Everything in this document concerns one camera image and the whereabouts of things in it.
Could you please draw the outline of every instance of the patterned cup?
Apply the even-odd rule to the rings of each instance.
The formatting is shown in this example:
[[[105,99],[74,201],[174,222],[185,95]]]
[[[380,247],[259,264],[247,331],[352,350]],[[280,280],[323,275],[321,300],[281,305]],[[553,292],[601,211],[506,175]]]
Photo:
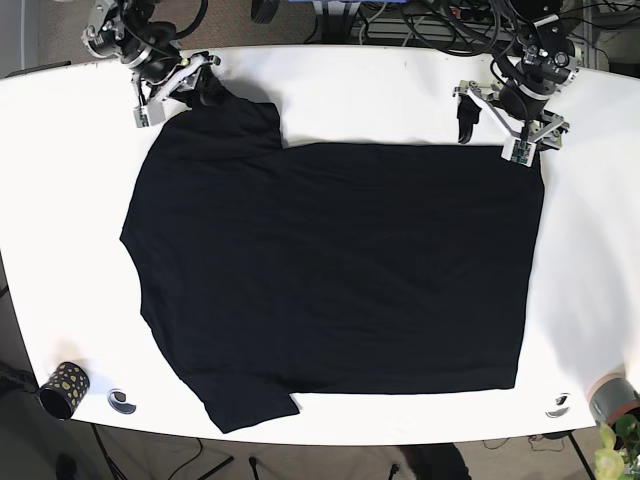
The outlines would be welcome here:
[[[89,377],[75,363],[62,362],[38,390],[42,407],[60,420],[71,418],[89,390]]]

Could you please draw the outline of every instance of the black t-shirt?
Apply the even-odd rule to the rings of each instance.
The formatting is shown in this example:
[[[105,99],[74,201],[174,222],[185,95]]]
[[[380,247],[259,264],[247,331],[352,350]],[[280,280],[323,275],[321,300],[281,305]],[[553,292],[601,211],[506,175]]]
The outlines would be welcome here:
[[[222,432],[294,392],[512,388],[544,188],[497,147],[283,149],[272,104],[170,120],[122,231],[141,313]]]

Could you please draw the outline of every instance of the metal bracket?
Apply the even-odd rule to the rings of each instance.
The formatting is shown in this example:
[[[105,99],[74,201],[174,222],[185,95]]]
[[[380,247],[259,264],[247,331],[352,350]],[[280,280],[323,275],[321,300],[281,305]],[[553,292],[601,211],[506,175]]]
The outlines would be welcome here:
[[[477,82],[462,81],[454,89],[457,97],[468,96],[482,110],[486,111],[507,135],[502,158],[531,166],[538,144],[559,150],[562,148],[562,134],[569,131],[570,125],[555,113],[543,111],[538,120],[529,123],[529,137],[522,140],[520,132],[511,128],[507,120],[495,107],[500,86],[497,84],[481,86]]]
[[[83,37],[86,36],[89,39],[94,39],[96,35],[98,35],[98,32],[100,32],[109,10],[115,7],[115,5],[116,0],[96,0],[96,3],[89,13],[87,28],[82,32]]]

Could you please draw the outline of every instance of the plant leaf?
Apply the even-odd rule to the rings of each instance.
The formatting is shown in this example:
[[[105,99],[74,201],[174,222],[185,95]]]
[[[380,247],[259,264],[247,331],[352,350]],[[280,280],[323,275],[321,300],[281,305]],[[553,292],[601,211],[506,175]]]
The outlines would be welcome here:
[[[613,446],[616,444],[616,434],[605,422],[600,422],[600,438],[604,448],[613,450]]]
[[[629,435],[636,431],[638,421],[633,415],[623,415],[616,422],[616,433],[619,437],[626,439]]]
[[[595,457],[597,480],[617,480],[624,472],[624,461],[618,452],[600,448],[596,450]]]

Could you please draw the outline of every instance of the black cable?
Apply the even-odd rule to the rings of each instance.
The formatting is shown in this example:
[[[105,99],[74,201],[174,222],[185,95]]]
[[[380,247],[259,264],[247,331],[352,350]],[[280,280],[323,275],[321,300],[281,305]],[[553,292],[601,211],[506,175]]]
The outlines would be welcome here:
[[[619,12],[620,10],[618,10],[618,7],[614,4],[611,4],[609,2],[607,2],[607,0],[602,0],[604,2],[604,4],[609,7],[611,10],[615,10],[616,12]]]
[[[483,52],[457,52],[455,50],[451,50],[450,47],[455,43],[458,34],[456,32],[456,29],[453,27],[453,25],[448,23],[446,19],[444,19],[437,13],[436,14],[425,13],[425,14],[419,14],[416,16],[433,18],[434,20],[442,23],[442,25],[451,32],[451,40],[444,47],[437,46],[432,41],[427,40],[425,36],[422,35],[420,32],[418,32],[418,30],[416,30],[415,25],[413,24],[412,17],[407,15],[403,8],[400,8],[400,15],[402,17],[402,21],[405,23],[405,25],[411,31],[411,33],[413,33],[415,38],[420,40],[429,48],[433,48],[434,50],[438,50],[440,52],[446,53],[448,55],[453,55],[455,57],[475,57],[483,53]]]
[[[400,465],[398,465],[397,463],[394,463],[393,465],[391,465],[391,469],[389,470],[388,480],[393,480],[393,477],[395,477],[396,473],[398,473],[399,471],[400,471]]]
[[[193,32],[195,32],[196,28],[200,26],[204,16],[207,14],[207,9],[209,8],[209,0],[200,0],[200,9],[196,14],[196,18],[193,19],[191,25],[182,30],[181,32],[176,33],[176,40],[180,40],[182,38],[188,37]]]
[[[360,15],[360,18],[362,19],[362,23],[364,23],[364,36],[365,38],[369,39],[369,20],[367,19],[365,14],[360,11],[360,9],[358,9],[356,13]]]
[[[496,50],[495,44],[497,42],[498,34],[500,33],[500,28],[502,25],[501,25],[500,15],[494,8],[492,8],[492,12],[493,12],[496,31],[494,32],[493,37],[489,38],[486,35],[483,35],[480,32],[477,32],[474,29],[469,28],[461,20],[456,18],[456,16],[451,11],[451,4],[449,3],[449,0],[441,0],[441,1],[442,1],[442,9],[444,10],[445,16],[455,28],[460,30],[462,33],[466,33],[468,37],[474,38],[480,43],[486,45],[486,51],[484,53],[495,52]],[[494,5],[492,0],[489,0],[489,3],[492,6]]]
[[[569,432],[569,440],[571,441],[571,445],[573,445],[574,450],[578,454],[578,458],[580,459],[580,463],[582,463],[582,466],[586,470],[587,475],[589,475],[589,479],[590,480],[596,480],[596,477],[593,474],[593,472],[591,471],[591,467],[589,466],[589,462],[587,462],[587,459],[584,458],[584,455],[582,454],[582,450],[580,450],[580,446],[578,445],[578,442],[576,442],[576,439],[573,437],[573,433],[572,432]]]
[[[456,33],[455,28],[453,28],[449,23],[442,21],[439,17],[433,15],[432,13],[419,13],[419,14],[414,13],[414,14],[409,15],[409,14],[405,13],[404,10],[401,8],[400,9],[400,15],[402,17],[402,21],[405,23],[407,28],[413,33],[414,38],[420,40],[422,43],[424,43],[429,48],[433,48],[433,49],[438,50],[440,52],[449,53],[449,47],[451,47],[457,40],[458,34]],[[431,43],[429,40],[427,40],[424,35],[422,35],[420,32],[417,31],[416,25],[415,25],[415,23],[413,23],[413,17],[432,18],[435,21],[441,23],[443,27],[445,27],[447,30],[449,30],[449,33],[451,34],[451,39],[444,46],[436,47],[433,43]]]
[[[579,38],[580,40],[583,40],[585,43],[587,43],[587,45],[589,45],[591,48],[593,48],[594,50],[597,50],[598,52],[602,52],[604,54],[605,57],[607,57],[607,62],[609,62],[609,64],[611,64],[611,59],[609,58],[609,54],[607,52],[605,52],[604,50],[602,50],[601,48],[596,47],[593,43],[591,43],[589,40],[587,40],[584,37],[581,37],[580,35],[577,35],[575,33],[570,33],[569,35],[571,35],[572,37],[576,37]]]
[[[495,31],[493,32],[493,35],[492,35],[491,37],[487,37],[487,36],[486,36],[486,33],[490,30],[490,28],[489,28],[489,29],[487,29],[487,30],[485,30],[483,33],[478,33],[478,32],[476,32],[475,30],[473,30],[472,28],[467,27],[467,26],[466,26],[462,21],[458,20],[458,19],[455,17],[455,15],[453,15],[453,12],[451,11],[450,5],[445,5],[445,4],[443,4],[442,8],[445,10],[445,16],[442,16],[439,12],[437,12],[437,11],[433,8],[433,6],[429,3],[429,1],[428,1],[428,0],[422,0],[422,1],[423,1],[423,3],[427,6],[427,8],[428,8],[429,10],[431,10],[432,12],[434,12],[434,13],[436,13],[436,14],[440,15],[440,16],[442,17],[442,19],[443,19],[444,21],[446,21],[447,23],[449,23],[449,25],[451,25],[451,27],[452,27],[454,30],[455,30],[456,28],[455,28],[455,25],[451,22],[451,19],[450,19],[450,18],[448,18],[448,17],[449,17],[449,14],[450,14],[453,18],[455,18],[455,19],[456,19],[456,20],[457,20],[461,25],[463,25],[465,29],[467,29],[467,30],[469,30],[469,31],[471,31],[471,32],[474,32],[474,33],[475,33],[475,35],[469,35],[469,33],[467,33],[467,32],[466,32],[466,30],[462,30],[464,33],[467,33],[467,35],[472,39],[472,42],[471,42],[471,43],[473,43],[473,41],[481,41],[481,39],[488,39],[488,43],[487,43],[487,42],[484,42],[484,41],[481,41],[481,43],[483,43],[483,44],[485,44],[485,45],[486,45],[486,47],[485,47],[485,48],[487,49],[486,51],[481,49],[481,50],[479,50],[479,51],[477,51],[477,52],[474,52],[474,51],[473,51],[473,48],[471,47],[471,43],[467,42],[467,41],[466,41],[466,39],[464,38],[464,36],[461,36],[461,38],[465,41],[465,43],[466,43],[466,44],[467,44],[467,46],[471,49],[471,51],[469,52],[469,55],[459,55],[459,56],[474,57],[474,56],[476,56],[476,55],[481,55],[481,54],[483,54],[483,53],[487,53],[487,52],[488,52],[489,50],[491,50],[491,49],[495,46],[495,44],[497,43],[497,41],[498,41],[498,36],[500,35],[500,30],[501,30],[501,28],[502,28],[502,25],[501,25],[500,15],[498,15],[498,14],[497,14],[497,12],[496,12],[495,10],[492,10],[492,12],[491,12],[491,13],[493,14],[493,23],[494,23],[494,24],[493,24],[493,26],[494,26],[494,28],[495,28]]]
[[[100,451],[102,452],[104,461],[107,463],[107,466],[109,467],[109,471],[113,476],[113,480],[127,480],[127,477],[125,477],[122,471],[116,466],[116,463],[113,460],[111,460],[111,457],[107,453],[107,449],[104,448],[104,444],[102,443],[102,438],[98,433],[98,429],[95,423],[91,424],[91,430],[93,430],[93,435],[96,437],[96,441],[98,442],[98,446],[100,447]]]
[[[318,27],[320,26],[319,23],[320,22],[318,22],[318,16],[316,15],[316,19],[315,19],[315,22],[314,22],[314,25],[313,25],[313,31],[311,32],[311,34],[307,38],[305,38],[304,42],[302,42],[303,44],[307,44],[307,43],[311,42],[313,37],[316,36],[316,33],[318,33]]]
[[[563,16],[564,14],[566,14],[566,13],[577,12],[577,11],[579,11],[579,10],[586,10],[587,8],[594,8],[594,7],[599,7],[599,6],[603,6],[603,5],[604,5],[604,6],[607,6],[607,7],[609,7],[609,8],[617,7],[617,6],[621,6],[621,7],[622,7],[622,6],[624,6],[624,7],[627,7],[625,10],[623,10],[623,11],[625,11],[625,12],[627,12],[627,11],[629,11],[629,10],[633,10],[633,9],[635,9],[635,8],[640,8],[640,6],[638,6],[638,5],[626,5],[626,4],[624,4],[624,3],[613,3],[613,2],[607,2],[607,3],[592,3],[591,5],[583,5],[582,7],[576,7],[576,8],[572,8],[571,10],[565,10],[564,12],[559,13],[559,14],[558,14],[558,16],[559,16],[560,18],[562,18],[562,16]]]
[[[133,38],[138,40],[142,45],[146,45],[146,46],[150,47],[152,50],[155,50],[156,52],[162,53],[165,57],[168,57],[168,58],[182,58],[178,54],[166,52],[166,51],[162,50],[161,48],[157,47],[156,45],[153,45],[152,43],[149,43],[148,41],[146,41],[145,39],[140,37],[136,32],[134,32],[133,28],[129,24],[129,20],[127,20],[127,16],[125,15],[124,1],[123,0],[117,0],[117,2],[118,2],[118,10],[120,11],[120,18],[122,20],[122,25],[124,25],[124,28],[131,34],[131,36]]]
[[[633,18],[633,19],[629,20],[628,22],[623,23],[622,25],[618,25],[615,28],[610,28],[610,27],[605,27],[603,25],[598,25],[597,23],[589,22],[589,21],[585,20],[584,18],[578,18],[578,17],[560,17],[560,20],[579,20],[580,22],[578,23],[578,25],[580,25],[580,23],[586,23],[587,25],[594,26],[594,27],[599,28],[601,30],[606,30],[607,32],[617,32],[618,30],[620,30],[621,28],[626,27],[627,25],[631,25],[632,23],[640,21],[640,14],[638,14],[638,16],[636,18]]]
[[[382,10],[382,6],[384,5],[383,3],[380,2],[362,2],[360,4],[360,6],[365,7],[369,10],[373,10],[374,12],[379,12],[380,10]],[[385,12],[393,12],[395,10],[398,10],[399,6],[398,5],[394,5],[392,3],[387,3],[387,6],[385,7],[384,11]]]
[[[498,80],[498,82],[502,83],[506,88],[510,88],[511,91],[513,92],[513,96],[515,98],[518,99],[518,102],[520,103],[520,106],[522,107],[522,111],[524,112],[524,126],[522,128],[522,132],[520,134],[520,139],[523,141],[527,141],[527,139],[529,138],[529,109],[527,108],[527,105],[524,103],[524,101],[522,100],[522,98],[520,98],[520,92],[513,86],[508,85],[507,82],[505,82],[504,80],[502,80],[502,78],[500,78],[500,76],[498,74],[496,74],[495,70],[494,70],[494,66],[498,64],[498,62],[500,61],[500,59],[502,57],[504,57],[509,50],[511,50],[511,48],[513,47],[513,45],[515,44],[517,39],[517,36],[514,35],[513,38],[511,39],[511,42],[509,42],[509,45],[507,45],[507,47],[502,50],[502,52],[500,52],[498,55],[496,55],[493,60],[491,61],[491,64],[489,65],[489,70],[491,71],[491,74],[496,78],[496,80]],[[506,62],[503,63],[509,63],[509,65],[512,65],[511,62],[509,61],[509,59],[506,59]]]
[[[493,25],[489,25],[487,28],[485,28],[485,29],[484,29],[484,31],[482,32],[482,34],[483,34],[483,35],[486,35],[486,34],[489,32],[489,30],[491,30],[491,28],[492,28],[492,27],[493,27]],[[471,44],[473,44],[474,42],[477,42],[477,40],[476,40],[476,39],[474,39],[474,38],[472,38],[470,43],[471,43]]]
[[[199,438],[196,438],[196,440],[198,440],[198,445],[200,445],[200,450],[198,450],[198,453],[196,453],[192,458],[190,458],[189,460],[184,462],[182,465],[180,465],[178,468],[176,468],[173,471],[173,473],[171,475],[169,475],[169,478],[167,480],[171,480],[173,478],[173,476],[180,471],[180,469],[182,469],[182,468],[186,467],[187,465],[189,465],[191,462],[193,462],[196,458],[198,458],[202,454],[202,450],[204,450],[204,445],[202,445],[202,442],[200,441]]]
[[[250,457],[249,465],[251,465],[251,471],[253,472],[253,480],[260,480],[260,475],[258,475],[258,459],[256,457]]]

